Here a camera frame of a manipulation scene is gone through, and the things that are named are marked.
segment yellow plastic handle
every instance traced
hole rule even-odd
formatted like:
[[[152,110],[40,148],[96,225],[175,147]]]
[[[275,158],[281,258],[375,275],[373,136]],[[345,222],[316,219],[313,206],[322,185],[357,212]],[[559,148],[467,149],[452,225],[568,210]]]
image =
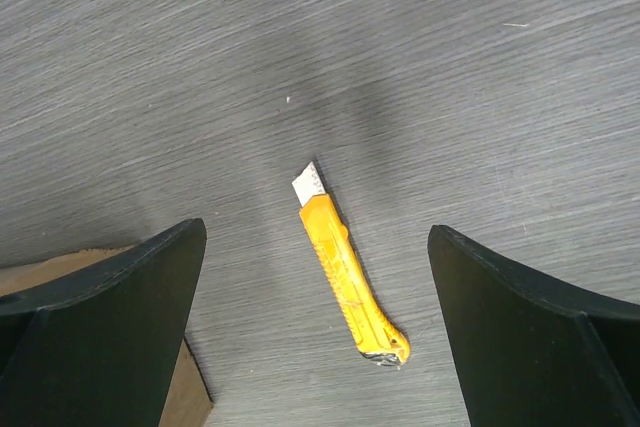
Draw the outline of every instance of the yellow plastic handle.
[[[329,194],[313,196],[300,209],[300,218],[358,350],[380,363],[404,364],[409,358],[409,342],[376,304],[349,243],[349,232]]]

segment yellow utility knife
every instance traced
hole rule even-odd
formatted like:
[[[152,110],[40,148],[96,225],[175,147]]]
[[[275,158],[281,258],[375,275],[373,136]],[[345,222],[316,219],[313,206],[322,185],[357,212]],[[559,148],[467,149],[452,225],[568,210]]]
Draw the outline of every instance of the yellow utility knife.
[[[313,162],[293,181],[293,188],[302,205],[300,218],[304,228],[358,350],[378,365],[404,364],[409,358],[409,342],[376,304],[349,243],[349,232],[340,222]]]

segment gray floor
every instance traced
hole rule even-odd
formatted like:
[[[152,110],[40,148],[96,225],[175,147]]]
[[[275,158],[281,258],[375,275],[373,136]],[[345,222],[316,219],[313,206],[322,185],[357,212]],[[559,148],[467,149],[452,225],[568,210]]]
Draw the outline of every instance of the gray floor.
[[[0,251],[209,230],[211,425],[465,425],[447,223],[640,302],[640,0],[0,0]],[[313,157],[411,339],[362,359],[297,217]]]

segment brown cardboard piece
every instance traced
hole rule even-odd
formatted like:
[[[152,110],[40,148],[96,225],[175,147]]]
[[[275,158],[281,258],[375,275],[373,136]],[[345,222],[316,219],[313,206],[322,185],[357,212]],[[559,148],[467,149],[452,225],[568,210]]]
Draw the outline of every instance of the brown cardboard piece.
[[[0,269],[0,296],[50,282],[127,248],[84,250],[38,264]],[[183,340],[159,427],[202,427],[212,409],[213,403],[204,380],[186,341]]]

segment wood grain texture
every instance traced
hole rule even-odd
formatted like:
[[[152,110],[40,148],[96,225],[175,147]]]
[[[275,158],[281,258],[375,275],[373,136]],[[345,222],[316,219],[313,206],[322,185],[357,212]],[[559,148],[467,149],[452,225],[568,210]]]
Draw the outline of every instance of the wood grain texture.
[[[0,251],[202,216],[213,425],[465,425],[432,224],[640,302],[639,2],[0,0]],[[399,372],[353,348],[300,225],[312,157],[411,339]]]

